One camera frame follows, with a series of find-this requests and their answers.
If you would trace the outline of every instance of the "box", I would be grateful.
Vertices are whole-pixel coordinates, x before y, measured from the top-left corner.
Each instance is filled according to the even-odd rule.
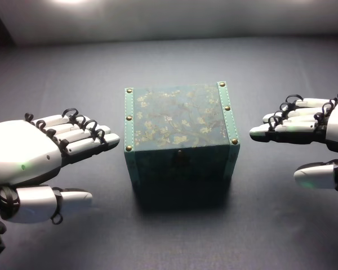
[[[226,82],[125,89],[124,155],[135,189],[231,179],[240,139]]]

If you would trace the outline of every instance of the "decorative box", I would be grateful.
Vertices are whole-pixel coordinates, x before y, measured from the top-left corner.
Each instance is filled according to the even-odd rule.
[[[240,139],[226,82],[125,89],[124,154],[135,188],[231,179]]]

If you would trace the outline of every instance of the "robotic hand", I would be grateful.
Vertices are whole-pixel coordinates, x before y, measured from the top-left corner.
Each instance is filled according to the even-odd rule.
[[[290,95],[274,114],[265,115],[264,124],[252,128],[250,136],[259,142],[287,142],[300,145],[325,143],[338,152],[338,95],[331,100]],[[334,188],[338,191],[338,159],[303,165],[294,173],[295,181],[307,188]]]
[[[64,215],[91,205],[92,195],[85,190],[41,184],[68,164],[116,147],[119,140],[110,128],[79,115],[77,109],[38,120],[25,114],[25,120],[0,123],[1,218],[60,224]],[[5,230],[0,222],[0,234]]]

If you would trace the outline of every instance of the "robot's right hand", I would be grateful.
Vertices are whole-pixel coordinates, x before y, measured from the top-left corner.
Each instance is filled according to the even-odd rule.
[[[90,205],[89,192],[40,185],[62,167],[108,151],[119,140],[109,127],[76,109],[37,120],[25,114],[25,120],[0,123],[1,217],[19,223],[51,218],[58,223],[63,212]]]
[[[338,95],[331,100],[290,95],[278,111],[265,115],[263,124],[250,130],[250,136],[259,142],[320,142],[338,152]],[[338,190],[338,160],[303,165],[294,178],[303,187]]]

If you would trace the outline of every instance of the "robot's left hand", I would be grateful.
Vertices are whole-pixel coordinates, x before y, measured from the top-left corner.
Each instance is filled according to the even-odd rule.
[[[110,128],[67,109],[61,115],[0,123],[0,216],[18,223],[52,219],[91,204],[89,192],[41,185],[60,169],[119,143]]]
[[[338,95],[331,100],[290,95],[278,111],[264,116],[263,123],[250,130],[253,140],[300,145],[320,142],[338,152]],[[338,190],[338,159],[303,165],[294,178],[303,187]]]

